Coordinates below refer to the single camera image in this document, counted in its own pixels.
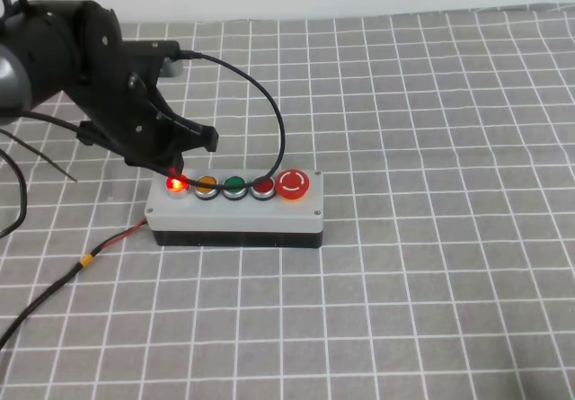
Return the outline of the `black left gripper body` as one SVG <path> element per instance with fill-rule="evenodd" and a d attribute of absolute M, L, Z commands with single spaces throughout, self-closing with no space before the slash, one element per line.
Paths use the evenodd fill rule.
<path fill-rule="evenodd" d="M 124 40 L 112 10 L 83 3 L 77 14 L 82 74 L 66 95 L 91 119 L 109 147 L 124 157 L 124 144 L 159 151 L 170 143 L 148 94 L 157 88 L 163 53 L 181 52 L 176 40 Z"/>

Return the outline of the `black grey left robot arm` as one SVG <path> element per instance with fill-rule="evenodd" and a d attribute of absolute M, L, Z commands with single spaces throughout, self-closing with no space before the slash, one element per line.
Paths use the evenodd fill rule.
<path fill-rule="evenodd" d="M 14 120 L 63 92 L 88 118 L 75 132 L 84 144 L 179 172 L 183 153 L 218 142 L 157 88 L 182 58 L 174 40 L 124 40 L 116 14 L 94 1 L 35 1 L 1 27 L 1 116 Z"/>

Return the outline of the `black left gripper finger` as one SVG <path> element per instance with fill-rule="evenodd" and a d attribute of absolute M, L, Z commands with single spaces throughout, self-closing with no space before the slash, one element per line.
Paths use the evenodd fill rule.
<path fill-rule="evenodd" d="M 214 127 L 176 114 L 156 88 L 148 94 L 148 99 L 156 108 L 156 120 L 162 122 L 162 132 L 165 136 L 169 135 L 175 151 L 186 152 L 196 148 L 204 148 L 208 152 L 217 150 L 219 135 Z"/>
<path fill-rule="evenodd" d="M 170 142 L 159 151 L 149 145 L 124 144 L 124 160 L 129 166 L 139 166 L 167 176 L 180 176 L 183 167 L 185 144 L 181 141 Z"/>

